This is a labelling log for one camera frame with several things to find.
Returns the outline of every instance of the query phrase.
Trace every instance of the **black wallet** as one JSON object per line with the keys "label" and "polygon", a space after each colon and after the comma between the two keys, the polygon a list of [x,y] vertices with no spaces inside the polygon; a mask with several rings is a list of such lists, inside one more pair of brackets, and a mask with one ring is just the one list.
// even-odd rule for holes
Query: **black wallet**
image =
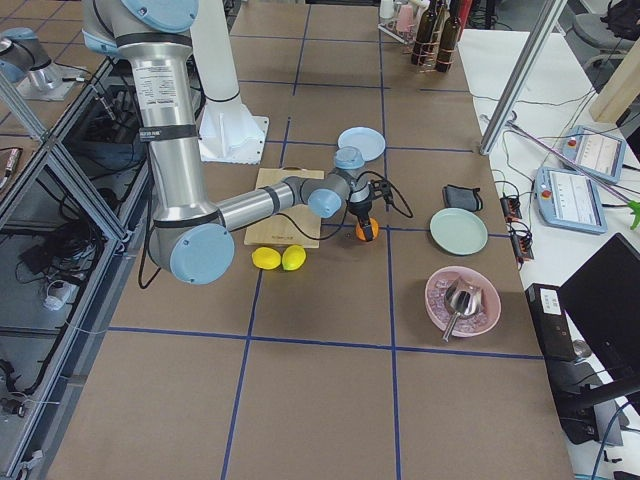
{"label": "black wallet", "polygon": [[462,208],[470,212],[482,210],[482,198],[479,188],[457,187],[446,185],[442,187],[444,206],[447,208]]}

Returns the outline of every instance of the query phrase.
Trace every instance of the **sticker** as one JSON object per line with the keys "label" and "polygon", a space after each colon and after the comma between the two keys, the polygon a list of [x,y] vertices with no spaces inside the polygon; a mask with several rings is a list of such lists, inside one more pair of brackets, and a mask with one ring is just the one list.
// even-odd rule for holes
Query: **sticker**
{"label": "sticker", "polygon": [[555,290],[541,288],[540,301],[542,302],[542,311],[544,313],[549,315],[562,315],[560,300],[558,300],[558,293]]}
{"label": "sticker", "polygon": [[142,110],[177,108],[177,79],[170,65],[149,65],[133,69],[138,102]]}

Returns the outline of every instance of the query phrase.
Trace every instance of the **metal scoop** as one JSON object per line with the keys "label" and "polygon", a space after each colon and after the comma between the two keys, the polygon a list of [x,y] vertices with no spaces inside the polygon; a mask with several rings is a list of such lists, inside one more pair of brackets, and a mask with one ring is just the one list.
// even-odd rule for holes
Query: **metal scoop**
{"label": "metal scoop", "polygon": [[458,319],[469,318],[482,310],[482,289],[459,277],[447,288],[444,304],[451,313],[442,335],[442,340],[448,342]]}

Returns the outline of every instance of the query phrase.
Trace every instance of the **cutting board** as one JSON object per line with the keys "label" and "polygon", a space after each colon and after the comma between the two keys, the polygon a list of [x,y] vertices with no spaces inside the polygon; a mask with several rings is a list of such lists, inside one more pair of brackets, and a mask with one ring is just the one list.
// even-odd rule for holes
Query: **cutting board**
{"label": "cutting board", "polygon": [[[256,188],[278,183],[286,177],[324,178],[322,170],[301,170],[281,168],[261,168],[258,171]],[[311,237],[320,236],[320,217],[311,212],[306,205],[296,205],[282,213],[289,215]],[[318,248],[320,242],[302,235],[285,217],[276,215],[247,227],[244,236],[245,245],[301,245],[305,248]]]}

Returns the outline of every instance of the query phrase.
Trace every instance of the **green plate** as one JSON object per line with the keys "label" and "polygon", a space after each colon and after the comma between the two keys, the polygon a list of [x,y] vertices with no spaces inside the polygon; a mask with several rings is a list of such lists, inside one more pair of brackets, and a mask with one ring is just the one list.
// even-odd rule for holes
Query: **green plate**
{"label": "green plate", "polygon": [[482,220],[461,208],[440,210],[431,218],[429,227],[436,243],[455,255],[477,253],[489,238]]}

